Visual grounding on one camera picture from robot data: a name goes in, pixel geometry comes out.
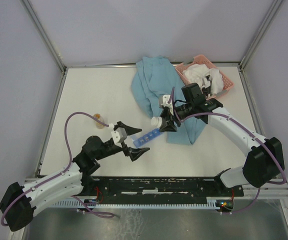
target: white table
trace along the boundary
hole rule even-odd
[[[238,68],[219,67],[235,87],[219,101],[247,127],[254,130],[251,113],[245,97]],[[142,128],[139,136],[151,131],[151,120],[141,111],[131,92],[135,67],[71,68],[68,70],[53,127],[42,162],[40,174],[48,175],[67,165],[68,150],[64,140],[64,124],[73,112],[99,113],[106,123],[122,121],[126,125]],[[107,128],[97,129],[95,122],[84,115],[71,118],[68,141],[75,157],[85,140],[92,135],[103,142],[111,137]],[[126,144],[134,147],[131,138]],[[144,145],[150,150],[135,162],[122,152],[99,160],[101,167],[96,176],[165,176],[208,177],[245,162],[242,152],[221,132],[207,125],[194,145],[166,142],[166,134]]]

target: blue towel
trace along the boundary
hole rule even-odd
[[[177,74],[174,66],[167,58],[143,57],[136,63],[137,73],[133,78],[131,90],[140,108],[149,116],[158,117],[162,109],[159,108],[159,96],[171,94],[174,89],[175,100],[185,100],[181,88],[184,83]],[[167,142],[171,144],[193,144],[205,127],[205,123],[194,117],[186,120],[177,132],[167,133]]]

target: white wall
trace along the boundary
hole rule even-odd
[[[0,201],[34,171],[60,77],[20,1],[0,0]]]
[[[264,131],[282,142],[288,180],[288,1],[265,35],[247,73]]]
[[[273,0],[31,0],[68,66],[241,61]]]

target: gray floor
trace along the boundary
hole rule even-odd
[[[235,200],[239,209],[249,201]],[[27,240],[288,240],[278,200],[259,200],[248,211],[111,209],[102,219],[73,209],[48,208],[27,228]]]

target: plastic basket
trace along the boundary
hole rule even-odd
[[[178,75],[180,76],[180,79],[182,79],[183,83],[185,85],[190,84],[191,82],[185,77],[183,74],[183,71],[188,69],[189,66],[193,64],[205,64],[209,69],[217,68],[210,60],[206,58],[206,56],[200,54],[194,57],[194,61],[191,64],[184,65],[184,63],[181,63],[175,67]],[[222,80],[224,83],[223,91],[219,92],[218,94],[213,94],[210,98],[216,98],[221,97],[229,92],[231,88],[234,87],[234,82],[232,82],[223,72],[219,71],[220,74],[222,74]]]

